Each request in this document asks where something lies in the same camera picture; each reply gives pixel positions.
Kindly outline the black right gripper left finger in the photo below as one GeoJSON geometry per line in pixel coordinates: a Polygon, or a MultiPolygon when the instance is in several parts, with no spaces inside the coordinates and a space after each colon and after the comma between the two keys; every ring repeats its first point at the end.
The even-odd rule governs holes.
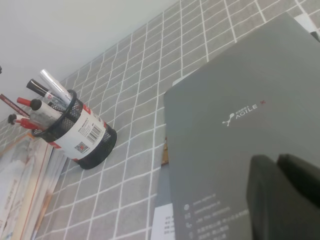
{"type": "Polygon", "coordinates": [[[246,201],[254,240],[318,240],[320,209],[266,155],[250,161],[246,201]]]}

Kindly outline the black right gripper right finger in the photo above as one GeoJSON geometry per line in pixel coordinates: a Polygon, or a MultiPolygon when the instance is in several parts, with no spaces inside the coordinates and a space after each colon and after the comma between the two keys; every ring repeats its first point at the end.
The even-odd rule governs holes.
{"type": "Polygon", "coordinates": [[[292,154],[281,154],[277,165],[297,192],[320,209],[320,169],[292,154]]]}

